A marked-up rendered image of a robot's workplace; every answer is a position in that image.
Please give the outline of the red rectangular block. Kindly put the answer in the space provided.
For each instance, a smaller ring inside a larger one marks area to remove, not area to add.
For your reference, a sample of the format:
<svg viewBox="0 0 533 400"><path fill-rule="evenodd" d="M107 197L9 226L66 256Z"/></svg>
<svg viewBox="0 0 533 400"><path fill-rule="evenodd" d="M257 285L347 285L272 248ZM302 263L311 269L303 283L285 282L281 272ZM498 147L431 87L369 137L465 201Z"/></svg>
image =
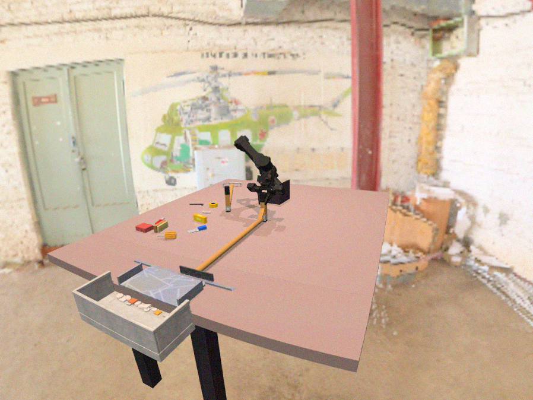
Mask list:
<svg viewBox="0 0 533 400"><path fill-rule="evenodd" d="M143 233L147 233L148 231L153 230L154 227L153 227L153 225L151 225L151 224L142 223L142 224L140 224L140 225L138 225L138 226L135 226L135 229L136 229L137 231L141 231L141 232L143 232Z"/></svg>

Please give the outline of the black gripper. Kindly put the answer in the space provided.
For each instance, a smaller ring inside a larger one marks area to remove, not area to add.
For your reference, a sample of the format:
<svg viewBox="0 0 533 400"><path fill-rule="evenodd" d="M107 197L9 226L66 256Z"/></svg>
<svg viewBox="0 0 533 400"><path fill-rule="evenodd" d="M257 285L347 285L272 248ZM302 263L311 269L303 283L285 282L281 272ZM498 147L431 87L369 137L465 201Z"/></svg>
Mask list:
<svg viewBox="0 0 533 400"><path fill-rule="evenodd" d="M270 174L270 175L272 175L272 174ZM269 202L269 200L274 195L276 195L275 194L276 191L278 191L278 194L280 194L280 195L285 195L285 189L284 189L284 187L282 185L275 185L274 187L272 187L273 182L275 181L274 177L275 176L272 175L272 182L271 182L270 185L268 183L263 183L263 182L260 183L260 186L257 186L256 183L248 183L247 184L247 188L251 192L257 192L259 205L260 205L260 193L262 192L262 190L267 191L267 195L266 195L266 198L265 198L264 205L266 205Z"/></svg>

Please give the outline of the yellow rectangular block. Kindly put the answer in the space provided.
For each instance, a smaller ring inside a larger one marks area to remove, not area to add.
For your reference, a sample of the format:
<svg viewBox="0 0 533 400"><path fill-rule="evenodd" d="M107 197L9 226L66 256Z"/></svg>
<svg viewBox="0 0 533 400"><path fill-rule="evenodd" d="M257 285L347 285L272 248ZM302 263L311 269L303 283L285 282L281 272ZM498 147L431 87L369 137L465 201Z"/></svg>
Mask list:
<svg viewBox="0 0 533 400"><path fill-rule="evenodd" d="M199 215L199 214L194 214L193 215L193 220L199 221L199 222L202 222L202 223L207 223L207 218L202 216L202 215Z"/></svg>

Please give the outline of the tan scrub brush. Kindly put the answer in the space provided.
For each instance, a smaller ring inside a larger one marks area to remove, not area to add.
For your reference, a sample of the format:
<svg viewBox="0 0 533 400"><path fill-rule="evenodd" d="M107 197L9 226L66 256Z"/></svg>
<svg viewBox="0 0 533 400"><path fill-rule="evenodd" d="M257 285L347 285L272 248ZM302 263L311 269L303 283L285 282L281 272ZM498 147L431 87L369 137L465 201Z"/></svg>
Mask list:
<svg viewBox="0 0 533 400"><path fill-rule="evenodd" d="M159 233L162 230L164 230L166 227L168 227L168 221L163 220L163 221L158 222L157 224L155 224L153 227L154 227L154 232L155 233Z"/></svg>

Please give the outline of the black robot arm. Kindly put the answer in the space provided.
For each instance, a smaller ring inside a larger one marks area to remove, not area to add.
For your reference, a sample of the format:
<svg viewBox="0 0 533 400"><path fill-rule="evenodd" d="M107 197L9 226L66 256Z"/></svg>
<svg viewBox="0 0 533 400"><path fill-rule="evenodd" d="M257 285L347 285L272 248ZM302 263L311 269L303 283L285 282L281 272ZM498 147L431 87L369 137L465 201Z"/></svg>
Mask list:
<svg viewBox="0 0 533 400"><path fill-rule="evenodd" d="M255 163L255 166L259 169L257 177L257 182L268 183L269 185L272 182L272 175L274 175L274 182L272 187L279 185L281 182L278 180L279 174L277 173L277 168L272 164L270 156L264 156L261 153L258 153L249 143L249 139L245 136L238 138L235 143L235 147L247 154L247 156ZM268 176L264 176L264 173L269 173ZM270 175L272 174L272 175Z"/></svg>

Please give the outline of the yellow screwdriver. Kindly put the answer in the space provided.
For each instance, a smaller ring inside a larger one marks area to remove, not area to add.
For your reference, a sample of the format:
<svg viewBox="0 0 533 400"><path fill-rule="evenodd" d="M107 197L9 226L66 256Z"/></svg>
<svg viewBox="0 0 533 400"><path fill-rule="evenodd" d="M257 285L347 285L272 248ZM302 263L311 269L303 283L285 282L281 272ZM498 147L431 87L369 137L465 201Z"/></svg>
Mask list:
<svg viewBox="0 0 533 400"><path fill-rule="evenodd" d="M157 235L157 236L165 236L166 239L175 239L176 238L176 232L175 231L168 231L168 232L165 232L165 235Z"/></svg>

